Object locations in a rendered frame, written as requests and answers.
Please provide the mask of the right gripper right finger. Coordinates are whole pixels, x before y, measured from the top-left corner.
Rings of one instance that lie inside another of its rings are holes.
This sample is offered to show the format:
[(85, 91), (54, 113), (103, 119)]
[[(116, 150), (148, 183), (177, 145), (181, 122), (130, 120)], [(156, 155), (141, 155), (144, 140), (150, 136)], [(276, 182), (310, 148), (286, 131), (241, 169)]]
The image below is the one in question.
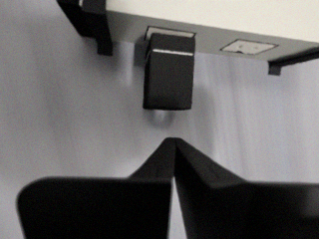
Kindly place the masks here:
[(173, 140), (186, 239), (258, 239), (268, 223), (319, 224), (319, 183), (247, 181), (182, 138)]

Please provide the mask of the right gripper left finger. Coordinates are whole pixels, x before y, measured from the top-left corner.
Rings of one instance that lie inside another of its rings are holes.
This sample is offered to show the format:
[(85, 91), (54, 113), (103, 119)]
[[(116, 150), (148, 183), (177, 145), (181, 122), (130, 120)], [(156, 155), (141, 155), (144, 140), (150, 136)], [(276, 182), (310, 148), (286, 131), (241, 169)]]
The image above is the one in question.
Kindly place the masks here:
[(174, 140), (166, 137), (128, 177), (28, 183), (15, 201), (24, 239), (169, 239), (174, 159)]

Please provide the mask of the light grey power outlet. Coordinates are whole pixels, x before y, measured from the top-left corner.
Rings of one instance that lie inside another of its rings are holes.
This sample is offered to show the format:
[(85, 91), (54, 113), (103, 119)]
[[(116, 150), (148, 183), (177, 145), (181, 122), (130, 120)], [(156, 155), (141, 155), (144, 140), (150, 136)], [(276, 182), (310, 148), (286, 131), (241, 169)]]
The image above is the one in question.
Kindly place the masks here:
[(189, 33), (184, 31), (177, 31), (177, 30), (170, 30), (170, 29), (148, 26), (144, 41), (149, 41), (152, 33), (184, 36), (184, 37), (191, 37), (191, 38), (193, 38), (196, 35), (196, 33)]
[(255, 56), (276, 47), (278, 47), (278, 45), (235, 40), (218, 51)]

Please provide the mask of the black charger with brass prongs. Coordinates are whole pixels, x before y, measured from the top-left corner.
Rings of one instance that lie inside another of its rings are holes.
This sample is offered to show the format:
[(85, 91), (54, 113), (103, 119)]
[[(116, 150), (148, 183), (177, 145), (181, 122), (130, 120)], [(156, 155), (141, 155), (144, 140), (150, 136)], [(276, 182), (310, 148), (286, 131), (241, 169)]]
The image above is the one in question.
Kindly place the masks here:
[(191, 109), (194, 53), (194, 38), (151, 34), (145, 63), (145, 110)]

